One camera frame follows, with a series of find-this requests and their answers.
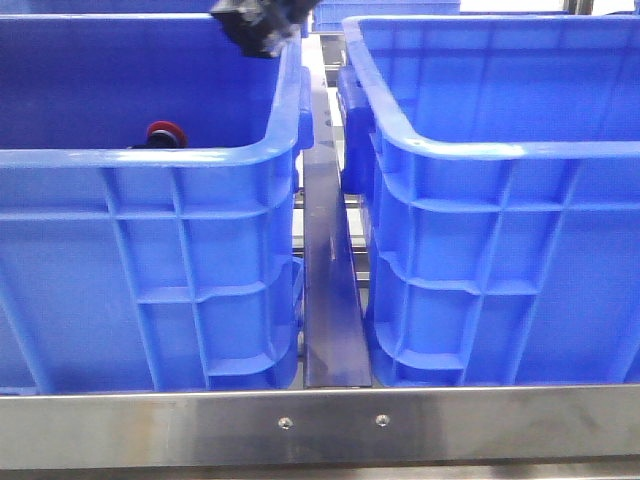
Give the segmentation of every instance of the screw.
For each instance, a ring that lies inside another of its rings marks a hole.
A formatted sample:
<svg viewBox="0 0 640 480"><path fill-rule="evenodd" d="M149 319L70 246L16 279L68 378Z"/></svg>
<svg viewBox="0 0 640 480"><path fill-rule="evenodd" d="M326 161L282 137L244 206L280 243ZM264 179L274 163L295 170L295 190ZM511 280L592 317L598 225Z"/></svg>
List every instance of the screw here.
<svg viewBox="0 0 640 480"><path fill-rule="evenodd" d="M380 428L384 428L386 426L388 426L391 423L391 418L389 417L389 415L378 415L376 417L376 425L378 425Z"/></svg>
<svg viewBox="0 0 640 480"><path fill-rule="evenodd" d="M283 430L290 430L291 428L293 428L293 420L291 420L289 417L282 417L280 420L278 420L278 426Z"/></svg>

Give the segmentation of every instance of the metal frame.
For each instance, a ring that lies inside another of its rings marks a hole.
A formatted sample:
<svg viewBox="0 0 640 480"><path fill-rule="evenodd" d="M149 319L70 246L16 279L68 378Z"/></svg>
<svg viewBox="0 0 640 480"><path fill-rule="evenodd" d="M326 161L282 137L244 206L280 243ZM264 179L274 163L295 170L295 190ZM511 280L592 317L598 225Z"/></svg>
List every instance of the metal frame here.
<svg viewBox="0 0 640 480"><path fill-rule="evenodd" d="M0 476L638 478L640 385L335 388L371 376L322 46L305 42L316 114L299 202L307 389L0 398ZM278 467L246 470L261 465Z"/></svg>

